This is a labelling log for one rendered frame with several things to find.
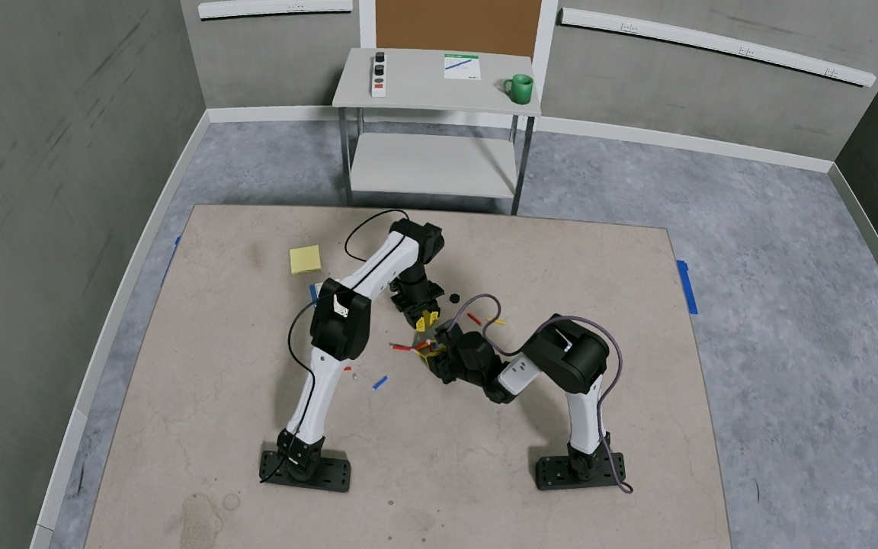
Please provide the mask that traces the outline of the pale yellow flat square block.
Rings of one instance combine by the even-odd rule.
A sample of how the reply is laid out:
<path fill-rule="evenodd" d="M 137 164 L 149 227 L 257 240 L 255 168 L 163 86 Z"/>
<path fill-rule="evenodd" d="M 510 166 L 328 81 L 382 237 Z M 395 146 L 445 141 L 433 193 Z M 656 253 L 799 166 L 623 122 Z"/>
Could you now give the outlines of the pale yellow flat square block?
<path fill-rule="evenodd" d="M 319 246 L 291 249 L 290 272 L 292 275 L 311 271 L 321 271 Z"/>

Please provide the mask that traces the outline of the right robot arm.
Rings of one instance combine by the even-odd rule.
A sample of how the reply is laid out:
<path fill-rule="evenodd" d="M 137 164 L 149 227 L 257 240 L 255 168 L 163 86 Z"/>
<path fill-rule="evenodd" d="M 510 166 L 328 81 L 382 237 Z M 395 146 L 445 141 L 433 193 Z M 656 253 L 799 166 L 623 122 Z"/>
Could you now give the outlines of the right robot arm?
<path fill-rule="evenodd" d="M 483 388 L 490 402 L 513 402 L 540 372 L 564 390 L 571 422 L 569 455 L 539 459 L 540 486 L 616 483 L 599 434 L 602 374 L 610 354 L 605 339 L 575 321 L 553 321 L 527 341 L 511 364 L 502 364 L 480 332 L 463 334 L 459 323 L 454 323 L 450 332 L 441 332 L 452 326 L 453 320 L 435 328 L 434 337 L 439 345 L 446 346 L 449 362 L 460 355 L 466 364 L 468 383 Z M 563 336 L 574 344 L 567 352 L 568 342 Z"/>

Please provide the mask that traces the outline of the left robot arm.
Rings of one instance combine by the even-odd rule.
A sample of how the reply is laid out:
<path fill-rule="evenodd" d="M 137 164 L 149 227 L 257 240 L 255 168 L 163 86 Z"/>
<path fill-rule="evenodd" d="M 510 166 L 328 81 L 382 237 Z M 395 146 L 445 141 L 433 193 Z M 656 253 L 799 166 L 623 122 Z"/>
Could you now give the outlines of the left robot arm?
<path fill-rule="evenodd" d="M 348 309 L 348 314 L 345 317 L 335 312 L 334 296 L 316 303 L 309 331 L 313 337 L 309 369 L 315 382 L 308 371 L 295 413 L 277 437 L 277 451 L 262 453 L 259 466 L 262 480 L 279 466 L 300 423 L 300 430 L 287 457 L 266 482 L 299 484 L 317 489 L 348 489 L 351 462 L 320 457 L 326 440 L 323 435 L 326 413 L 339 376 L 351 359 L 353 361 L 360 357 L 368 344 L 370 306 L 381 291 L 389 284 L 391 292 L 403 294 L 400 279 L 416 282 L 424 277 L 424 265 L 430 263 L 444 247 L 442 229 L 433 223 L 427 222 L 422 226 L 410 221 L 408 232 L 405 232 L 405 226 L 405 218 L 393 222 L 384 244 L 349 277 L 339 282 L 327 278 L 323 282 L 318 299 L 353 286 L 350 291 L 337 295 L 337 302 Z M 404 232 L 403 239 L 399 241 Z"/>

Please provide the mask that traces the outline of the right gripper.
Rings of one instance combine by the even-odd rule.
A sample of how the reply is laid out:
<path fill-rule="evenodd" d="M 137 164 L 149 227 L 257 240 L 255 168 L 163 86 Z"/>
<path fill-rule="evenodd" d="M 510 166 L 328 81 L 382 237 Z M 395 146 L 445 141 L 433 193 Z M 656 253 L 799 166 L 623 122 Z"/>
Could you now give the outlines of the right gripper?
<path fill-rule="evenodd" d="M 435 348 L 433 352 L 429 352 L 426 361 L 428 362 L 429 371 L 434 373 L 439 379 L 442 379 L 443 384 L 448 385 L 456 382 L 457 378 L 468 382 L 466 378 L 467 368 L 463 359 L 459 355 L 452 362 L 449 362 L 446 346 Z"/>

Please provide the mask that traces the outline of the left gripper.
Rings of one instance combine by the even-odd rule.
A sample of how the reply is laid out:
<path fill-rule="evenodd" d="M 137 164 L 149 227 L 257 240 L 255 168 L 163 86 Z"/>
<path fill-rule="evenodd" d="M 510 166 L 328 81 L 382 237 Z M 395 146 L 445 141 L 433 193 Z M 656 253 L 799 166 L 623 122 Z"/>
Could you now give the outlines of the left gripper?
<path fill-rule="evenodd" d="M 432 284 L 430 279 L 428 281 L 426 272 L 424 277 L 419 278 L 416 282 L 400 279 L 400 284 L 404 295 L 399 293 L 390 298 L 399 312 L 404 310 L 403 315 L 407 323 L 415 331 L 421 332 L 425 330 L 425 323 L 428 328 L 434 326 L 441 313 L 441 308 L 439 308 L 435 298 L 445 295 L 441 286 Z"/>

